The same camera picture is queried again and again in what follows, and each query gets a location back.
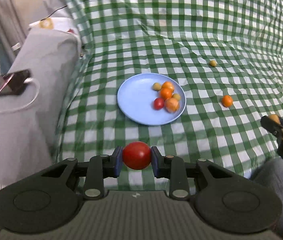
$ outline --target cherry tomato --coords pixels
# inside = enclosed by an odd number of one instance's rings
[[[174,85],[171,83],[171,82],[169,82],[169,81],[166,81],[163,85],[162,85],[162,87],[161,88],[168,88],[168,89],[170,89],[171,90],[171,92],[174,92]]]
[[[179,94],[173,94],[172,98],[176,98],[177,101],[180,101],[181,96]]]
[[[155,91],[159,91],[159,90],[161,90],[161,84],[159,84],[159,83],[154,83],[153,84],[153,90],[155,90]]]
[[[165,101],[165,106],[168,112],[174,113],[179,109],[179,102],[176,98],[169,98]]]
[[[280,124],[280,119],[277,114],[271,114],[268,118],[272,119],[275,123]]]
[[[133,170],[146,168],[151,160],[151,149],[144,142],[132,142],[123,149],[123,162]]]
[[[162,88],[160,90],[160,97],[163,99],[171,98],[173,95],[173,92],[169,88]]]
[[[224,96],[223,99],[222,99],[222,104],[225,107],[230,107],[233,104],[232,97],[229,96],[229,95]]]
[[[160,110],[164,107],[165,100],[163,100],[163,98],[156,98],[153,105],[155,110]]]

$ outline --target green gingham tablecloth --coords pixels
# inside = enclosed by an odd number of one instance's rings
[[[276,156],[260,118],[283,117],[283,0],[66,2],[85,56],[65,99],[57,161],[88,161],[139,140],[162,154],[209,159],[249,177]],[[212,59],[216,68],[208,65]],[[147,72],[167,75],[185,91],[186,109],[171,124],[138,125],[118,108],[120,85]],[[229,109],[220,104],[227,94],[234,100]],[[151,166],[124,166],[105,186],[151,190],[168,182],[155,179]]]

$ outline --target person's leg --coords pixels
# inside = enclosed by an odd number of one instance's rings
[[[283,159],[275,158],[267,161],[261,167],[253,181],[271,188],[281,199],[283,204]],[[279,221],[276,224],[275,232],[283,236],[283,210]]]

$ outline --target screw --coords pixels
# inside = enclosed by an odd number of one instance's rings
[[[85,191],[85,195],[87,197],[98,197],[100,195],[100,191],[96,188],[90,188]]]
[[[188,192],[186,190],[183,189],[177,189],[173,191],[173,196],[177,197],[177,198],[184,198],[188,196]]]

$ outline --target light blue plate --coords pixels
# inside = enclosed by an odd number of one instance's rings
[[[163,84],[170,81],[174,87],[174,93],[181,96],[179,110],[169,113],[165,107],[160,110],[153,108],[153,102],[159,97],[159,92],[152,86],[158,82]],[[186,107],[186,96],[181,86],[173,79],[156,73],[142,73],[125,80],[117,92],[117,103],[120,110],[133,121],[144,125],[163,125],[176,120]]]

